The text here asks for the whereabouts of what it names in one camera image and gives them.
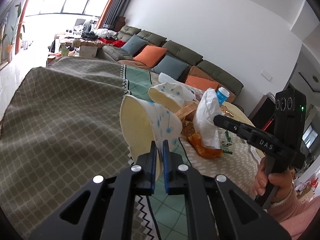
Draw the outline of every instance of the white bottle cap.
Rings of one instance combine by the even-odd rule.
[[[229,91],[228,90],[226,90],[224,87],[220,87],[219,89],[218,89],[219,91],[220,91],[220,93],[222,94],[222,95],[224,95],[225,97],[229,97],[230,96],[230,93],[229,93]]]

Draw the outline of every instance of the window frame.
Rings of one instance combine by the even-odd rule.
[[[90,0],[87,0],[85,6],[84,6],[84,9],[82,11],[82,13],[66,13],[66,12],[63,12],[63,9],[64,9],[64,6],[66,4],[67,0],[64,1],[63,3],[63,6],[61,8],[61,11],[60,12],[56,12],[56,13],[41,13],[41,11],[38,13],[38,14],[32,14],[32,15],[28,15],[26,17],[30,17],[30,16],[35,16],[35,15],[46,15],[46,14],[69,14],[69,15],[81,15],[81,16],[91,16],[91,17],[98,17],[100,18],[101,15],[97,16],[97,15],[89,15],[89,14],[85,14],[85,10],[90,2]]]
[[[302,141],[304,142],[304,144],[306,145],[306,147],[307,147],[308,149],[313,145],[313,143],[316,141],[316,139],[317,139],[318,136],[319,136],[318,132],[317,132],[316,129],[313,127],[312,123],[308,126],[308,128],[306,129],[306,131],[309,129],[309,127],[311,127],[311,131],[310,131],[310,133],[307,135],[307,137],[308,137],[313,131],[315,131],[315,133],[317,134],[317,136],[315,137],[315,139],[313,140],[313,142],[309,145],[309,147],[307,146],[307,143],[304,141],[304,139],[302,139]]]

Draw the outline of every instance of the screw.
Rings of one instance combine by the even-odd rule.
[[[133,165],[131,167],[131,170],[134,171],[134,172],[141,171],[141,169],[142,169],[142,167],[140,165],[137,165],[137,164],[135,164],[135,165]]]
[[[218,182],[226,182],[227,181],[227,177],[222,175],[222,174],[218,175],[216,177],[216,179],[217,179]]]
[[[179,171],[187,171],[188,169],[189,169],[188,165],[185,165],[185,164],[180,164],[178,166]]]
[[[101,175],[97,175],[97,176],[94,176],[92,180],[93,180],[94,183],[97,183],[97,184],[98,184],[98,183],[100,183],[100,182],[103,182],[104,177],[101,176]]]

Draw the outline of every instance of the pink sleeve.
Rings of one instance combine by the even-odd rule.
[[[320,196],[311,202],[301,203],[292,190],[283,201],[273,204],[268,213],[278,221],[291,235],[292,239],[298,237],[306,230],[320,207]]]

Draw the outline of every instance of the wall switch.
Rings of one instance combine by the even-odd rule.
[[[261,71],[261,75],[263,77],[265,77],[266,80],[268,80],[270,82],[272,81],[272,76],[267,71],[265,71],[264,69]]]

